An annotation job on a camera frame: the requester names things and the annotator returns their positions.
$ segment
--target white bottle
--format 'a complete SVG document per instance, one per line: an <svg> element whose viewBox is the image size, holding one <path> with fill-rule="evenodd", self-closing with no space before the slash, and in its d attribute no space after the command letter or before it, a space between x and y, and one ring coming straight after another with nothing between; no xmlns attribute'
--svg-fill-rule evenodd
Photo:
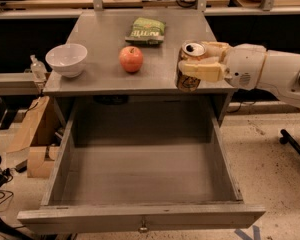
<svg viewBox="0 0 300 240"><path fill-rule="evenodd" d="M34 76L35 82L45 82L47 80L45 73L47 73L47 69L43 62L39 61L35 55L31 55L30 59L32 64L30 65L31 71Z"/></svg>

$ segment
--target bowl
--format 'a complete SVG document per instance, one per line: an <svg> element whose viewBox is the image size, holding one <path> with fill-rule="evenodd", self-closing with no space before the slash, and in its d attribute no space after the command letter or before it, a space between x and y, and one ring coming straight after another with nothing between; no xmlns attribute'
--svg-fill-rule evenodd
<svg viewBox="0 0 300 240"><path fill-rule="evenodd" d="M65 77L80 75L85 67L87 48L81 44L64 44L46 54L46 62L58 74Z"/></svg>

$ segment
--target floor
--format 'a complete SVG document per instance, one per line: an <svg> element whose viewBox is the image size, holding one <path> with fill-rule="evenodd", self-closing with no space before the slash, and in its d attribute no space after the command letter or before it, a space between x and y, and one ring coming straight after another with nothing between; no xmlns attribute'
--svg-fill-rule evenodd
<svg viewBox="0 0 300 240"><path fill-rule="evenodd" d="M20 127L20 118L9 130L0 131L1 167L13 168L27 158L27 150L6 154L5 150ZM300 156L279 143L286 129L300 144L300 111L280 102L232 103L221 127L232 172L243 198L249 204L263 204L266 213L250 228L237 230L164 231L147 234L78 234L76 239L200 239L200 240L300 240ZM18 211L39 208L47 180L27 178L26 172L12 171L13 180L2 187L14 193L0 205L0 216L13 227L22 226ZM35 236L26 228L21 232ZM0 239L14 239L0 233Z"/></svg>

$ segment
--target apple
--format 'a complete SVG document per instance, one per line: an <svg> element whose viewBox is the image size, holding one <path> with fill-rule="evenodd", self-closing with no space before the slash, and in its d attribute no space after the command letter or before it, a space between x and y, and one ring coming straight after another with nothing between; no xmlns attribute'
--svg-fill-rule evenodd
<svg viewBox="0 0 300 240"><path fill-rule="evenodd" d="M134 73L142 66L143 54L138 47L126 46L120 51L119 61L125 71Z"/></svg>

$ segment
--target drawer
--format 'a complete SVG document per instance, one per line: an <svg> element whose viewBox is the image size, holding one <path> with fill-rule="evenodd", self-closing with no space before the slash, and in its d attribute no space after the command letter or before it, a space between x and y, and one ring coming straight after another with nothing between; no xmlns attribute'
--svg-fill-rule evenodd
<svg viewBox="0 0 300 240"><path fill-rule="evenodd" d="M41 208L39 234L246 228L245 204L208 96L76 99Z"/></svg>

